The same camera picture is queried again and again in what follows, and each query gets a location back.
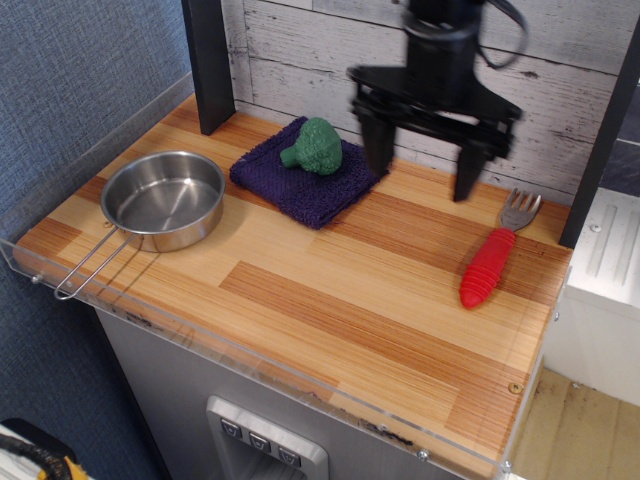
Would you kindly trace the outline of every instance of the yellow object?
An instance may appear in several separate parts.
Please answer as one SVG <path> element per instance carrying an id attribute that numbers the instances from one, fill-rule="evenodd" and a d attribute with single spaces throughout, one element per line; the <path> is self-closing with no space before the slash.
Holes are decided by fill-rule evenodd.
<path id="1" fill-rule="evenodd" d="M 89 480 L 89 475 L 87 475 L 87 473 L 82 470 L 82 467 L 80 467 L 80 465 L 76 465 L 75 463 L 73 463 L 71 460 L 69 460 L 69 457 L 64 457 L 64 460 L 67 462 L 67 465 L 69 465 L 69 470 L 71 470 L 71 478 L 73 480 Z M 44 473 L 44 470 L 40 471 L 40 473 L 38 474 L 38 480 L 47 480 L 47 474 Z"/>

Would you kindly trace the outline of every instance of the green broccoli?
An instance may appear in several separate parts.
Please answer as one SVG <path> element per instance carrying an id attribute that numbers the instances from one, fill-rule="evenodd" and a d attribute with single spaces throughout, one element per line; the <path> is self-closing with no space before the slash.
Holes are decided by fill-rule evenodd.
<path id="1" fill-rule="evenodd" d="M 302 128 L 295 145 L 280 152 L 286 168 L 301 166 L 307 172 L 330 175 L 342 164 L 340 137 L 323 118 L 310 118 Z"/>

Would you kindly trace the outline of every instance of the black vertical post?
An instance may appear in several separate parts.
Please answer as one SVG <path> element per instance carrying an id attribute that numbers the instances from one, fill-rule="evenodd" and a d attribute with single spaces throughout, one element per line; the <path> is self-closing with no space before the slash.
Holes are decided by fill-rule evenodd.
<path id="1" fill-rule="evenodd" d="M 611 150 L 618 137 L 618 131 L 631 102 L 631 97 L 640 77 L 640 19 L 631 38 L 618 80 L 611 94 L 609 106 L 604 114 L 598 136 L 593 144 L 591 156 L 582 175 L 578 191 L 571 206 L 571 213 L 565 224 L 560 245 L 574 248 L 578 243 L 582 226 L 593 203 L 602 174 L 607 166 Z"/>
<path id="2" fill-rule="evenodd" d="M 235 113 L 220 0 L 182 0 L 200 131 L 210 135 Z"/>

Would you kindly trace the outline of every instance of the black cord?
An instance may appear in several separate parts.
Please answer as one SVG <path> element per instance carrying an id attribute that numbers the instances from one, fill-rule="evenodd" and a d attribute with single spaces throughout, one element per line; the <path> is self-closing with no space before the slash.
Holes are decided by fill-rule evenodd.
<path id="1" fill-rule="evenodd" d="M 507 0 L 488 0 L 488 1 L 493 6 L 495 6 L 498 10 L 500 10 L 502 13 L 504 13 L 509 18 L 511 18 L 514 22 L 516 22 L 522 29 L 522 35 L 520 37 L 520 44 L 518 45 L 518 49 L 513 55 L 511 55 L 503 63 L 494 63 L 491 60 L 489 60 L 489 57 L 487 56 L 485 51 L 482 49 L 480 45 L 478 45 L 478 53 L 482 58 L 484 58 L 485 62 L 487 62 L 487 65 L 489 65 L 494 70 L 499 70 L 501 68 L 505 68 L 511 65 L 513 62 L 515 62 L 518 59 L 518 56 L 525 51 L 525 49 L 527 48 L 527 44 L 529 42 L 529 29 L 527 27 L 527 22 L 524 19 L 524 16 L 518 11 L 518 9 L 516 9 L 516 7 L 514 7 Z"/>
<path id="2" fill-rule="evenodd" d="M 1 433 L 0 449 L 31 460 L 44 470 L 47 480 L 73 480 L 67 462 L 48 450 Z"/>

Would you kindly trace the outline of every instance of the red fork handle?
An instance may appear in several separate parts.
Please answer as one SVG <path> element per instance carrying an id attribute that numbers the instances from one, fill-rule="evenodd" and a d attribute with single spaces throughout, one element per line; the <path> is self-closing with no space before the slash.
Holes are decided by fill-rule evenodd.
<path id="1" fill-rule="evenodd" d="M 460 301 L 465 308 L 477 307 L 489 298 L 515 242 L 516 234 L 508 228 L 491 232 L 462 277 Z"/>

